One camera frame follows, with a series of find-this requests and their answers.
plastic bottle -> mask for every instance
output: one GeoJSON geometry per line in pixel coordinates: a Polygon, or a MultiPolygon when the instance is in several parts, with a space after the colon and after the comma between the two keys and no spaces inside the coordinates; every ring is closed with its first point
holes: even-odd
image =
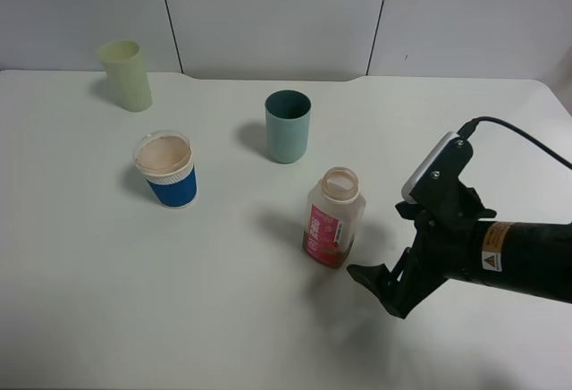
{"type": "Polygon", "coordinates": [[[340,267],[365,208],[353,171],[341,166],[330,169],[307,195],[304,251],[328,267],[340,267]]]}

cable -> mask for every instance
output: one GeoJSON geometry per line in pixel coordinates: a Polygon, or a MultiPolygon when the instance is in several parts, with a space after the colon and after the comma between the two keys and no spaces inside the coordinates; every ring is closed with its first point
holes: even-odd
{"type": "Polygon", "coordinates": [[[508,122],[505,122],[504,120],[497,119],[496,117],[488,117],[488,116],[477,117],[477,118],[471,120],[470,122],[465,123],[463,125],[463,127],[458,130],[458,132],[457,132],[458,135],[461,138],[468,139],[468,137],[470,137],[473,134],[473,132],[475,132],[476,126],[480,122],[497,123],[500,126],[504,126],[505,128],[510,129],[511,131],[517,133],[521,137],[523,137],[523,138],[529,140],[530,142],[532,142],[533,144],[535,144],[535,146],[538,147],[539,149],[541,149],[544,153],[546,153],[546,154],[550,155],[551,157],[555,158],[556,160],[558,160],[566,168],[572,169],[572,164],[570,162],[568,162],[564,157],[562,157],[561,155],[559,155],[555,151],[546,147],[544,144],[542,144],[535,137],[533,137],[529,133],[524,132],[522,129],[516,127],[514,124],[510,124],[508,122]]]}

warning label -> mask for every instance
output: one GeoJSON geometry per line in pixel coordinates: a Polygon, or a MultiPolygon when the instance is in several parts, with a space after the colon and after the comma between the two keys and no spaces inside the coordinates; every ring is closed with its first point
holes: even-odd
{"type": "Polygon", "coordinates": [[[502,244],[513,224],[514,223],[495,222],[486,231],[481,254],[484,270],[502,272],[502,244]]]}

white table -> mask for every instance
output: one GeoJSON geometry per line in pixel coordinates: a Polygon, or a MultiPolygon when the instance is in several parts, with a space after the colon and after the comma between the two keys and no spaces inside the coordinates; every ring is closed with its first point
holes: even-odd
{"type": "MultiPolygon", "coordinates": [[[[345,165],[367,199],[349,263],[392,266],[402,183],[446,131],[504,118],[572,159],[536,81],[197,81],[150,74],[128,113],[100,72],[0,73],[0,385],[192,389],[569,389],[572,306],[450,281],[406,320],[300,250],[306,195],[345,165]],[[313,102],[306,155],[264,156],[265,98],[313,102]],[[198,201],[161,207],[131,148],[188,134],[198,201]]],[[[483,123],[463,173],[499,219],[572,220],[572,173],[483,123]]]]}

bottle label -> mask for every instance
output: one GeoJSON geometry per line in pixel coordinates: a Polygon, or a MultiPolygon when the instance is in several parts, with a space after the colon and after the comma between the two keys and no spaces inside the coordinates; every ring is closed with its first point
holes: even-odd
{"type": "Polygon", "coordinates": [[[340,220],[313,205],[308,227],[307,253],[326,265],[337,267],[340,264],[339,242],[342,231],[343,223],[340,220]]]}

